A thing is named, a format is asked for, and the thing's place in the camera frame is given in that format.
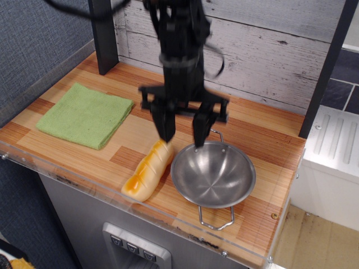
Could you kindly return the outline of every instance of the bread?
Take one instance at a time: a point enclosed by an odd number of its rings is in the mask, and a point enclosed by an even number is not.
[[[13,259],[10,261],[10,264],[13,269],[35,269],[35,267],[31,263],[26,262],[24,258]]]
[[[137,201],[146,201],[155,191],[167,165],[172,160],[172,143],[160,139],[138,164],[134,175],[126,181],[121,192]]]

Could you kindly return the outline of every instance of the black metal post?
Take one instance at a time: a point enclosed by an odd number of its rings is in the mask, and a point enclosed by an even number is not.
[[[90,12],[93,15],[111,10],[110,0],[89,0]],[[113,19],[110,17],[101,22],[92,21],[99,73],[106,74],[118,63],[116,36]]]
[[[340,50],[347,36],[348,29],[353,19],[357,5],[358,0],[346,0],[344,4],[342,14],[338,21],[337,29],[335,30],[332,43],[329,47],[329,51],[323,65],[323,69],[321,70],[312,99],[309,103],[309,107],[305,115],[302,128],[299,133],[299,136],[302,138],[308,138],[310,129],[315,119],[315,115],[319,109],[320,102],[323,98]]]

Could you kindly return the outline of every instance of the wood plank wall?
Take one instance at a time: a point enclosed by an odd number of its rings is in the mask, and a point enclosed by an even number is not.
[[[305,114],[345,0],[203,0],[211,20],[208,43],[225,55],[210,89]],[[114,17],[120,61],[162,73],[160,47],[142,1]],[[220,68],[205,50],[205,68]]]

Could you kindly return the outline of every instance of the bowl handle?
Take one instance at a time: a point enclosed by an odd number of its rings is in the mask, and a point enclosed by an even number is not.
[[[215,230],[215,231],[221,231],[222,229],[224,229],[225,227],[227,226],[230,226],[234,223],[234,208],[233,206],[231,206],[231,221],[224,224],[223,226],[221,227],[213,227],[212,225],[208,224],[208,223],[205,223],[202,219],[202,208],[200,206],[198,206],[198,211],[199,211],[199,214],[200,214],[200,223],[204,226],[207,226],[208,228],[211,228],[212,230]]]
[[[217,130],[215,130],[215,129],[211,129],[211,131],[214,132],[214,133],[219,134],[219,135],[220,135],[220,141],[221,141],[221,142],[224,142],[224,141],[223,141],[223,135],[222,135],[221,132],[219,132],[219,131],[217,131]]]

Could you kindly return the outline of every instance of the wood grain surface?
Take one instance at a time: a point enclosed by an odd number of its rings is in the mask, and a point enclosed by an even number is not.
[[[132,99],[135,103],[130,115],[101,150],[60,140],[35,128],[42,115],[75,82],[92,90]],[[215,251],[226,250],[243,264],[261,267],[261,256],[269,255],[279,222],[272,219],[271,214],[282,214],[303,152],[305,140],[297,136],[303,116],[228,96],[229,121],[216,123],[214,128],[223,132],[225,142],[249,156],[257,181],[251,195],[234,207],[234,225],[214,232],[200,225],[198,207],[176,191],[169,167],[145,205],[131,203],[116,194],[159,138],[149,111],[140,107],[138,87],[162,82],[162,75],[123,63],[101,76],[96,55],[92,54],[0,130],[0,152],[8,152],[10,159],[66,184],[87,189],[90,195],[116,201],[174,230],[202,238],[199,243]],[[175,153],[193,143],[191,126],[191,118],[176,118]],[[215,134],[208,139],[219,140]],[[228,218],[228,208],[204,208],[206,222],[221,225]]]

